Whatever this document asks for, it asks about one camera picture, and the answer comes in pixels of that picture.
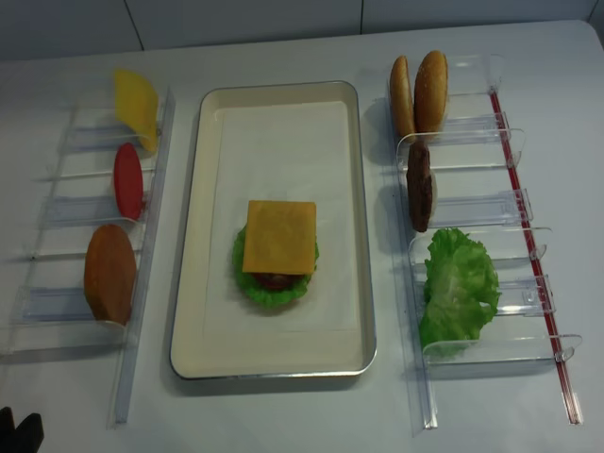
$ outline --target top bun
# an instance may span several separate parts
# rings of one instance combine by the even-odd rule
[[[413,120],[413,101],[407,58],[401,55],[396,59],[390,72],[390,99],[396,132],[401,137],[415,133]]]
[[[415,126],[437,132],[445,118],[448,73],[445,54],[433,50],[424,57],[415,78]]]

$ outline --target brown patty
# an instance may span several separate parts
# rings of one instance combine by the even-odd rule
[[[428,229],[432,211],[432,176],[430,174],[430,152],[422,142],[415,142],[409,150],[407,195],[409,216],[413,228],[423,233]]]

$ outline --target tray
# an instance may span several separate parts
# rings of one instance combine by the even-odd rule
[[[148,154],[139,146],[140,136],[115,119],[111,80],[82,79],[69,84],[79,87],[75,93],[51,87],[35,95],[44,99],[48,94],[49,105],[67,113],[69,124],[45,174],[31,181],[48,191],[34,225],[24,226],[26,239],[16,260],[26,263],[26,277],[9,319],[0,326],[0,351],[54,349],[69,354],[90,346],[97,352],[119,351],[110,396],[113,426],[125,423],[128,415],[176,106],[169,90],[160,97],[158,152]],[[136,222],[121,216],[112,189],[115,154],[126,142],[135,144],[143,168],[144,210]],[[126,231],[137,262],[125,327],[94,320],[82,287],[88,243],[99,226],[109,223]]]
[[[410,61],[411,78],[418,65],[419,61]],[[566,362],[581,337],[556,328],[551,284],[542,267],[550,230],[530,225],[529,194],[516,173],[525,152],[525,133],[509,126],[497,97],[503,59],[452,57],[448,65],[450,95],[443,129],[401,138],[391,128],[395,185],[400,189],[394,194],[402,242],[399,321],[410,361],[414,431],[438,427],[434,378],[530,374],[540,363],[558,370],[569,421],[580,424]],[[438,187],[436,211],[426,233],[416,233],[408,215],[406,162],[414,141],[428,146]],[[481,330],[479,340],[422,347],[418,328],[425,304],[424,261],[432,234],[441,227],[459,227],[485,244],[499,275],[501,296],[497,315]]]
[[[257,308],[231,247],[250,199],[313,201],[300,301]],[[224,89],[201,105],[170,360],[182,378],[355,376],[376,354],[359,107],[345,82]]]

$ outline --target white tray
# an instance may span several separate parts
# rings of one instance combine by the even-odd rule
[[[231,263],[250,199],[313,201],[309,292],[267,311]],[[354,376],[376,354],[358,98],[344,82],[210,92],[203,100],[171,363],[182,378]]]

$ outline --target black object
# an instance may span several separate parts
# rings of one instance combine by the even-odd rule
[[[0,452],[2,453],[36,453],[44,439],[42,418],[38,413],[30,413],[15,428],[12,410],[0,410]]]

